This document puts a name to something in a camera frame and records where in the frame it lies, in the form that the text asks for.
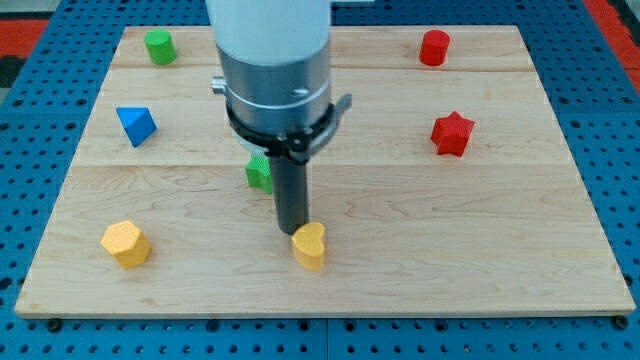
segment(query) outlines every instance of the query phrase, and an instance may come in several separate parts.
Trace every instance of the red surface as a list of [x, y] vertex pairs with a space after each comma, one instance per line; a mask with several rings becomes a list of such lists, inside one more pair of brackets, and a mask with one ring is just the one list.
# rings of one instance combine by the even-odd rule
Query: red surface
[[475, 122], [465, 119], [456, 111], [451, 115], [436, 119], [431, 133], [431, 141], [438, 146], [438, 155], [462, 156], [467, 147]]
[[0, 20], [0, 57], [28, 58], [48, 23], [49, 20]]
[[640, 91], [640, 49], [631, 40], [629, 29], [620, 21], [607, 0], [584, 0], [600, 31], [616, 54], [637, 91]]
[[439, 66], [444, 63], [449, 48], [449, 35], [444, 31], [427, 31], [422, 37], [420, 61], [429, 66]]

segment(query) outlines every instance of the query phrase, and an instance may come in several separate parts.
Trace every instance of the yellow hexagon block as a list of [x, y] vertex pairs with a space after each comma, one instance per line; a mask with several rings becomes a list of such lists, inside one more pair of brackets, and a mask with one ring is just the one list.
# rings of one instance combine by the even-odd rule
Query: yellow hexagon block
[[129, 220], [107, 227], [100, 244], [124, 269], [144, 264], [151, 250], [142, 230]]
[[310, 222], [293, 234], [293, 256], [307, 270], [320, 271], [324, 267], [324, 225]]

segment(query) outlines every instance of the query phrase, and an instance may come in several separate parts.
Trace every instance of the wooden table surface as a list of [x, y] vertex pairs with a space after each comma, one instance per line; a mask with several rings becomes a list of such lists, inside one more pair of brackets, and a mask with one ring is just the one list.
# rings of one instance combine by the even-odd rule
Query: wooden table surface
[[[504, 317], [629, 313], [635, 304], [516, 27], [447, 26], [447, 62], [417, 60], [429, 27], [332, 33], [334, 97], [353, 108], [310, 163], [326, 266], [293, 259], [273, 200], [248, 188], [208, 27], [169, 28], [154, 66], [126, 29], [16, 311], [24, 317]], [[132, 148], [115, 114], [150, 108]], [[476, 121], [465, 156], [429, 135]], [[130, 219], [153, 249], [122, 270], [100, 247]]]

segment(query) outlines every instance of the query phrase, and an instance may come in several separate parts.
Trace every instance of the pegboard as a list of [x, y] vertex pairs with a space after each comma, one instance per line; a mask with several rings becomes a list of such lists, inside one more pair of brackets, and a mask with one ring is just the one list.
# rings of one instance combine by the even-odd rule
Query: pegboard
[[[581, 1], [378, 0], [334, 5], [332, 19], [336, 25], [518, 25], [638, 298], [640, 98]], [[0, 108], [0, 358], [637, 357], [638, 312], [575, 319], [61, 324], [16, 317], [20, 284], [124, 26], [207, 24], [202, 0], [63, 0], [53, 15]]]

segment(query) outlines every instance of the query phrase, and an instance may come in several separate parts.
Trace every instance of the blue pyramid block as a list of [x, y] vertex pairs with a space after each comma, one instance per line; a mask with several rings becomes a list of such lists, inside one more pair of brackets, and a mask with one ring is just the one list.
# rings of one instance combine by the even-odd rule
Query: blue pyramid block
[[116, 113], [133, 147], [138, 147], [157, 129], [147, 108], [121, 107], [116, 108]]

